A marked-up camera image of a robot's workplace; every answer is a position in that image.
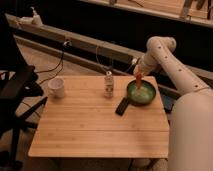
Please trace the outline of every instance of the green bowl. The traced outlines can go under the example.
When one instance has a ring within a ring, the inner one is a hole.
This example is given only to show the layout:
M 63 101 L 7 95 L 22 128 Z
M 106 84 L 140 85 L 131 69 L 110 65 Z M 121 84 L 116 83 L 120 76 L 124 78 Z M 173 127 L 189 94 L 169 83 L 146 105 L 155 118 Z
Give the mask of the green bowl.
M 145 80 L 141 80 L 139 89 L 137 88 L 136 80 L 131 81 L 127 86 L 127 98 L 135 106 L 149 104 L 155 98 L 155 95 L 155 87 Z

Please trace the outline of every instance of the chair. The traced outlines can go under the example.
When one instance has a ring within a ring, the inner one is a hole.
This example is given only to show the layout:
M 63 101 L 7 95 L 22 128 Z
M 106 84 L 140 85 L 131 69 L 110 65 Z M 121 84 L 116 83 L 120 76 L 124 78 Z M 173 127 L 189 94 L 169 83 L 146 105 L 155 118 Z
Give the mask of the chair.
M 9 161 L 5 164 L 14 170 L 21 168 L 21 162 L 16 161 L 20 130 L 37 128 L 36 123 L 26 120 L 41 105 L 45 105 L 47 100 L 47 97 L 44 97 L 23 114 L 16 114 L 25 97 L 43 95 L 43 90 L 36 83 L 38 76 L 34 69 L 34 66 L 28 65 L 24 60 L 6 16 L 0 10 L 0 138 L 5 132 L 12 130 Z

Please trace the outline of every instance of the white cup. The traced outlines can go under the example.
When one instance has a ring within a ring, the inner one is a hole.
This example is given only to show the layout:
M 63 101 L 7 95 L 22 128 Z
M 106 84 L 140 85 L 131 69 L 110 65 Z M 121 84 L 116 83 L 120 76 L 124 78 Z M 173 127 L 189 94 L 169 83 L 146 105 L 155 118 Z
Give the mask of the white cup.
M 63 98 L 64 92 L 64 80 L 61 78 L 53 78 L 48 82 L 49 93 L 54 97 Z

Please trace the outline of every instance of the small bottle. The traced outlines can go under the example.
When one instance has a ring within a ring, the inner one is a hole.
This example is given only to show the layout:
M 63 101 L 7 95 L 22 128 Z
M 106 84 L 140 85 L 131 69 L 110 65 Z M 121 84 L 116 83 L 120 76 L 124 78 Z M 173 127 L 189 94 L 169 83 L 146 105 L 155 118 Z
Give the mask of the small bottle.
M 33 10 L 33 24 L 39 27 L 42 26 L 43 23 L 42 23 L 40 15 L 38 15 L 34 7 L 31 7 L 31 9 Z
M 113 97 L 114 79 L 111 71 L 106 72 L 104 82 L 105 82 L 105 97 L 107 98 Z

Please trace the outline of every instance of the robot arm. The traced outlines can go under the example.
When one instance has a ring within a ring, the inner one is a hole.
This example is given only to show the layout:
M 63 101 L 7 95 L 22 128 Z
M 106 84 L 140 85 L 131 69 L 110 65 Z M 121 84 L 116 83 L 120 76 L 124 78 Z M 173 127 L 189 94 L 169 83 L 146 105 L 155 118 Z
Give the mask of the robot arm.
M 212 171 L 213 90 L 171 53 L 173 38 L 152 37 L 134 73 L 160 64 L 181 94 L 171 113 L 168 171 Z
M 173 38 L 150 38 L 147 42 L 148 51 L 138 61 L 138 69 L 142 75 L 149 74 L 160 64 L 181 95 L 210 89 L 205 82 L 173 56 L 171 51 L 175 47 L 176 42 Z

